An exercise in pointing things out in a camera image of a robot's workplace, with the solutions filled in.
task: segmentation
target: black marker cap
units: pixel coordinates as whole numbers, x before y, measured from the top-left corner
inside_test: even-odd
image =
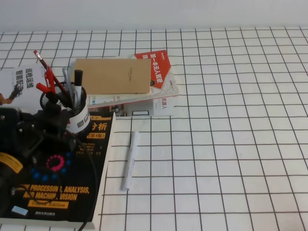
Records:
[[[75,70],[75,86],[81,86],[82,85],[82,70]]]

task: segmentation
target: yellow part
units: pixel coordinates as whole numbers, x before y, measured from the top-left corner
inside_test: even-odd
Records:
[[[6,153],[0,153],[0,162],[6,164],[16,173],[19,173],[24,167],[16,158]]]
[[[111,117],[101,117],[100,115],[91,115],[91,120],[111,120]]]
[[[29,200],[28,207],[67,209],[68,203],[69,203],[68,201],[51,201],[48,204],[38,204],[34,200]]]
[[[87,135],[88,139],[105,139],[106,133],[90,132]]]

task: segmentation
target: white pen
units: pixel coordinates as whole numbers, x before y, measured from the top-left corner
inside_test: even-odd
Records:
[[[75,108],[79,107],[81,102],[82,75],[83,71],[75,70]]]
[[[131,184],[131,177],[134,170],[135,157],[138,153],[137,146],[139,142],[139,132],[134,131],[131,135],[130,148],[128,153],[128,160],[125,169],[125,178],[123,183],[123,190],[129,190]]]

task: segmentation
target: black book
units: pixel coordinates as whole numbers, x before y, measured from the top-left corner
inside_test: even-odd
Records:
[[[86,228],[95,228],[94,224],[99,223],[96,219],[100,219],[102,210],[116,117],[104,117],[100,112],[90,112],[90,116],[88,130],[77,137],[85,144],[96,167],[97,198],[89,156],[77,145],[72,153],[46,155],[38,160],[37,166],[52,168],[57,174],[39,167],[30,169],[22,185],[30,191],[32,198],[25,189],[17,189],[0,223],[78,229],[90,215]],[[60,199],[47,204],[36,202],[48,202],[59,195]]]

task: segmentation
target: white book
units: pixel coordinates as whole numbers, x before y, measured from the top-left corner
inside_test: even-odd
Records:
[[[44,73],[41,64],[0,71],[0,107],[19,108],[32,114],[42,110],[39,104],[42,92],[36,84],[46,85]]]

